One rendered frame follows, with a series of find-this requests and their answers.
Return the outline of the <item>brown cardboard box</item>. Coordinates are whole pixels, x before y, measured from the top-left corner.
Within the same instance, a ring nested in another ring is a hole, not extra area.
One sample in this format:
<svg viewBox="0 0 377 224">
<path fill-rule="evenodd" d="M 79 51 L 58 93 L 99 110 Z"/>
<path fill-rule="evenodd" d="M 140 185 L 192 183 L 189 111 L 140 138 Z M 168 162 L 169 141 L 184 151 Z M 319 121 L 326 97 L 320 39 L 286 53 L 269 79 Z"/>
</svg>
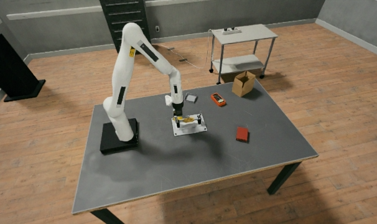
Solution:
<svg viewBox="0 0 377 224">
<path fill-rule="evenodd" d="M 232 92 L 238 95 L 239 97 L 242 97 L 243 95 L 247 94 L 253 89 L 255 76 L 247 71 L 243 72 L 235 77 L 235 80 L 233 82 L 233 88 Z"/>
</svg>

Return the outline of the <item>red rectangular block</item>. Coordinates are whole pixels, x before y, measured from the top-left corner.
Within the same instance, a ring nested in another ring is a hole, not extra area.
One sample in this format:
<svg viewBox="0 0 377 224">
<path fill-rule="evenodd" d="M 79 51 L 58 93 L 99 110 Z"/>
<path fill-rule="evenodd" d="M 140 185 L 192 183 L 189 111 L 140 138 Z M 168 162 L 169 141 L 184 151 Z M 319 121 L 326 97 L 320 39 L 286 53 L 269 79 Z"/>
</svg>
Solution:
<svg viewBox="0 0 377 224">
<path fill-rule="evenodd" d="M 236 141 L 246 142 L 248 137 L 248 129 L 238 127 Z"/>
</svg>

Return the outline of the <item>orange handheld multimeter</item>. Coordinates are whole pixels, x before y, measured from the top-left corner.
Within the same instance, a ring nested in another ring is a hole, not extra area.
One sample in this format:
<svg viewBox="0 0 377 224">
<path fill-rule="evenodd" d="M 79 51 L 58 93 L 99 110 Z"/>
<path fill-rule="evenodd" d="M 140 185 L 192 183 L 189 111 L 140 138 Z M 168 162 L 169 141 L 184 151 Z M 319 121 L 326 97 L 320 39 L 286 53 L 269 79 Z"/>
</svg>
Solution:
<svg viewBox="0 0 377 224">
<path fill-rule="evenodd" d="M 211 99 L 218 105 L 218 106 L 222 106 L 225 104 L 225 100 L 218 94 L 218 93 L 215 93 L 215 94 L 212 94 L 211 95 Z"/>
</svg>

